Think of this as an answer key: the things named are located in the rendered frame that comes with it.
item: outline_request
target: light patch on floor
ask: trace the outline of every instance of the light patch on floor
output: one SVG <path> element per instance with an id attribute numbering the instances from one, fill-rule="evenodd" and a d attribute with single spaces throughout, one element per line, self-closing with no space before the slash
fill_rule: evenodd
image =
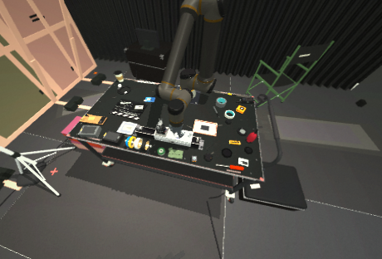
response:
<path id="1" fill-rule="evenodd" d="M 360 125 L 281 116 L 276 121 L 283 140 L 380 151 Z"/>

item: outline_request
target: chair backrest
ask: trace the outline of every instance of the chair backrest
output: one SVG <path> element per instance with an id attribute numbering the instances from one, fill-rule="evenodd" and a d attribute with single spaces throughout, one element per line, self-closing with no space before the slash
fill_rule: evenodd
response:
<path id="1" fill-rule="evenodd" d="M 326 51 L 329 44 L 315 46 L 301 46 L 288 65 L 317 61 Z"/>

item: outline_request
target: green director's chair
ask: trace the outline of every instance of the green director's chair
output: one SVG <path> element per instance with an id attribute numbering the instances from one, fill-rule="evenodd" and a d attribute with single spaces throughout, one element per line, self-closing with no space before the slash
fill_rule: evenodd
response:
<path id="1" fill-rule="evenodd" d="M 292 93 L 292 91 L 295 89 L 297 85 L 304 79 L 304 77 L 309 73 L 309 71 L 314 67 L 314 65 L 324 56 L 324 54 L 330 49 L 330 47 L 334 44 L 334 41 L 332 41 L 330 44 L 323 44 L 323 45 L 317 45 L 317 46 L 298 46 L 293 52 L 291 56 L 287 56 L 285 63 L 283 63 L 283 66 L 281 67 L 278 72 L 274 71 L 270 66 L 268 66 L 264 61 L 260 61 L 260 65 L 256 70 L 256 73 L 254 74 L 252 81 L 250 82 L 250 86 L 247 88 L 246 94 L 250 94 L 250 90 L 254 87 L 264 83 L 267 88 L 269 89 L 266 93 L 266 95 L 269 94 L 270 91 L 272 91 L 276 96 L 274 96 L 272 99 L 275 99 L 276 97 L 279 97 L 282 102 L 285 101 L 285 99 Z M 313 62 L 311 67 L 305 67 L 302 64 L 305 64 L 307 62 Z M 294 81 L 292 78 L 290 78 L 288 75 L 284 73 L 285 69 L 290 65 L 298 65 L 301 69 L 305 71 L 305 74 L 301 76 L 301 78 L 298 81 Z M 264 74 L 264 75 L 258 75 L 258 71 L 260 69 L 260 66 L 264 65 L 268 70 L 270 70 L 272 73 L 270 74 Z M 252 83 L 254 79 L 257 78 L 260 80 L 260 83 L 257 83 L 256 85 L 252 86 Z M 295 84 L 291 86 L 289 89 L 284 90 L 282 93 L 276 92 L 273 87 L 276 86 L 287 86 L 290 84 Z M 281 97 L 281 95 L 285 92 L 289 91 L 285 97 Z M 258 105 L 257 107 L 260 107 L 264 104 L 266 104 L 265 100 L 259 100 L 258 98 L 254 99 Z"/>

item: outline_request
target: white label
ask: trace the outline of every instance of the white label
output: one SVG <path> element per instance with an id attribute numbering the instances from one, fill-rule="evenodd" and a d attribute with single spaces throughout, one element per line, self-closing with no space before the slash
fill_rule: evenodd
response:
<path id="1" fill-rule="evenodd" d="M 250 184 L 250 188 L 260 188 L 260 183 Z"/>

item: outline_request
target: concrete floor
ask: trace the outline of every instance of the concrete floor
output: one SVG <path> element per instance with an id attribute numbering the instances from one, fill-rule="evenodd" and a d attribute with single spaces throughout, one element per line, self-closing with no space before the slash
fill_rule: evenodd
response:
<path id="1" fill-rule="evenodd" d="M 94 71 L 110 81 L 115 70 L 132 77 L 126 63 L 96 63 Z M 233 93 L 244 93 L 251 80 L 215 76 L 215 90 Z M 106 89 L 81 82 L 61 100 L 78 95 L 94 103 Z M 368 104 L 356 106 L 359 99 Z M 42 186 L 0 192 L 0 258 L 382 258 L 382 67 L 353 91 L 298 86 L 284 103 L 272 104 L 276 116 L 360 125 L 380 151 L 283 140 L 279 164 L 297 169 L 308 205 L 304 212 L 209 199 L 221 190 L 121 165 L 123 175 L 112 175 L 89 153 L 71 151 L 44 173 L 62 197 Z M 56 148 L 66 139 L 62 129 L 85 112 L 54 105 L 8 147 Z M 257 115 L 262 155 L 272 161 L 276 146 L 267 106 Z M 90 160 L 95 163 L 83 166 Z M 16 168 L 5 155 L 0 166 Z M 60 170 L 56 177 L 47 173 L 54 168 Z M 99 169 L 103 178 L 87 177 Z M 196 193 L 194 199 L 188 193 Z"/>

